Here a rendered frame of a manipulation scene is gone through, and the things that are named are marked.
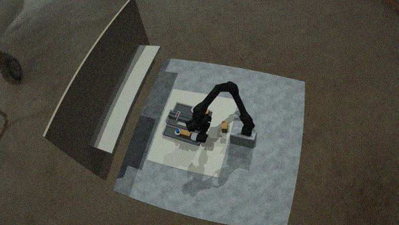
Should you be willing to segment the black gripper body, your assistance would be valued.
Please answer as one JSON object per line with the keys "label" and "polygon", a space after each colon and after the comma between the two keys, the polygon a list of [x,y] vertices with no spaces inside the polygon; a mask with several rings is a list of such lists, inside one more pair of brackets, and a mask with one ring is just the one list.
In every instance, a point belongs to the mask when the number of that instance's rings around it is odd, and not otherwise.
{"label": "black gripper body", "polygon": [[198,127],[199,127],[199,131],[200,131],[201,134],[200,134],[200,135],[197,135],[196,141],[199,141],[199,142],[206,142],[206,139],[207,139],[207,137],[206,137],[206,132],[208,131],[208,127],[209,127],[208,121],[211,122],[211,119],[212,119],[211,116],[209,116],[209,117],[210,117],[210,119],[207,120],[207,126],[206,126],[206,127],[200,127],[200,126],[198,126]]}

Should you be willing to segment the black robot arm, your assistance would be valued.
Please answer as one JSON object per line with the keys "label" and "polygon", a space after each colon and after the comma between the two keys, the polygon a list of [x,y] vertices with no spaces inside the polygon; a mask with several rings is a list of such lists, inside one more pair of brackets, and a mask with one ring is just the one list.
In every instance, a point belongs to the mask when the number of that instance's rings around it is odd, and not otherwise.
{"label": "black robot arm", "polygon": [[212,91],[206,96],[206,98],[194,107],[192,116],[193,119],[185,122],[188,131],[199,131],[198,126],[207,126],[207,120],[209,120],[210,117],[208,116],[208,114],[204,114],[206,113],[208,106],[212,103],[212,101],[218,96],[220,92],[229,92],[232,95],[240,112],[240,121],[244,124],[244,126],[242,127],[241,135],[246,135],[250,137],[250,135],[252,134],[252,129],[255,127],[255,124],[253,123],[251,116],[247,113],[246,108],[239,96],[238,86],[231,81],[216,85],[212,89]]}

